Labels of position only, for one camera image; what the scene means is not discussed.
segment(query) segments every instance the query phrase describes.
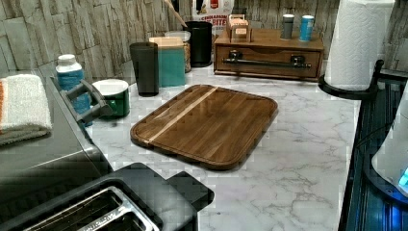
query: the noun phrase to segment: wooden box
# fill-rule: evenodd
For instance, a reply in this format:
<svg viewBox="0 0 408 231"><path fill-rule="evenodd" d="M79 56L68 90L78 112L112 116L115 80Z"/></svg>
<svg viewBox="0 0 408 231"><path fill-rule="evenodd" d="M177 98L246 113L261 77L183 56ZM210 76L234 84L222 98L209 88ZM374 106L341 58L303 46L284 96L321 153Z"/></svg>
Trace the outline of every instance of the wooden box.
<svg viewBox="0 0 408 231"><path fill-rule="evenodd" d="M225 30L215 42L215 74L317 81L324 46L318 34L283 40L280 30L252 29L250 42L231 41Z"/></svg>
<svg viewBox="0 0 408 231"><path fill-rule="evenodd" d="M236 18L241 19L245 24L234 24L232 21ZM245 14L230 14L227 18L225 30L232 42L246 42L251 40L251 32L249 24L245 20Z"/></svg>

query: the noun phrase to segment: wooden lid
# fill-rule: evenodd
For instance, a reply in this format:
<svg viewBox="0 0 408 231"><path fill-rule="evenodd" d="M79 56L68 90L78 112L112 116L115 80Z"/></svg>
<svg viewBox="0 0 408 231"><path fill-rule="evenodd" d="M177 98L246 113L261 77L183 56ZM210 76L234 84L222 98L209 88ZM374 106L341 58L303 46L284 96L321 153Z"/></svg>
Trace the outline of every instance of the wooden lid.
<svg viewBox="0 0 408 231"><path fill-rule="evenodd" d="M183 47L183 41L177 37L154 37L149 39L159 46L159 49Z"/></svg>
<svg viewBox="0 0 408 231"><path fill-rule="evenodd" d="M217 38L216 45L247 48L277 48L277 49L291 49L303 51L322 51L324 50L323 42L319 34L313 33L310 41L300 41L299 32L293 29L292 39L284 40L280 38L281 30L273 29L252 29L251 42L234 42L228 37L228 33L224 30Z"/></svg>

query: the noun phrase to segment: kitchen counter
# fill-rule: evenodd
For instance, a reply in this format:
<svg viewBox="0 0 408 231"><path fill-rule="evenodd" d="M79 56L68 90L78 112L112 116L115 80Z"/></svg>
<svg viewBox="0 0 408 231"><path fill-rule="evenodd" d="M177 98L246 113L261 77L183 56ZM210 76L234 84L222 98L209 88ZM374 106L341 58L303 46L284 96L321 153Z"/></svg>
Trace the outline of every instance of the kitchen counter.
<svg viewBox="0 0 408 231"><path fill-rule="evenodd" d="M213 85L270 97L279 112L238 167L208 170L131 142L139 120L192 85ZM360 101L332 97L316 83L216 76L194 68L183 87L140 97L130 87L131 113L97 119L89 135L114 169L140 162L165 179L186 171L215 192L198 213L199 230L337 230Z"/></svg>

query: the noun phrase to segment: blue bottle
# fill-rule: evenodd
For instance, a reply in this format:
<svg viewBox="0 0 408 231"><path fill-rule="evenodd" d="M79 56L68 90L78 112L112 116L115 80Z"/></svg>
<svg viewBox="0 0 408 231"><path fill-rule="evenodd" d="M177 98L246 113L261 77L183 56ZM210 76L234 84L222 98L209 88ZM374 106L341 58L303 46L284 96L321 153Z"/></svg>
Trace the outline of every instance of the blue bottle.
<svg viewBox="0 0 408 231"><path fill-rule="evenodd" d="M300 25L300 37L301 41L310 41L312 38L313 24L315 18L311 15L302 16L302 22Z"/></svg>
<svg viewBox="0 0 408 231"><path fill-rule="evenodd" d="M61 55L57 65L58 83L62 90L71 90L84 79L84 70L75 59L74 55ZM90 109L89 96L87 93L80 95L72 101L72 106L77 114L83 114Z"/></svg>

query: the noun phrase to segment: folded towel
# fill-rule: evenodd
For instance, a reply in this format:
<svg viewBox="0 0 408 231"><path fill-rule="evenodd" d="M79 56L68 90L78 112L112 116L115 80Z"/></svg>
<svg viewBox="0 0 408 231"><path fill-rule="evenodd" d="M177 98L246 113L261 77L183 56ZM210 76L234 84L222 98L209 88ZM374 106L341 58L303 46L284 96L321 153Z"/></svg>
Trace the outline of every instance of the folded towel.
<svg viewBox="0 0 408 231"><path fill-rule="evenodd" d="M0 79L0 145L40 137L51 129L48 101L38 76Z"/></svg>

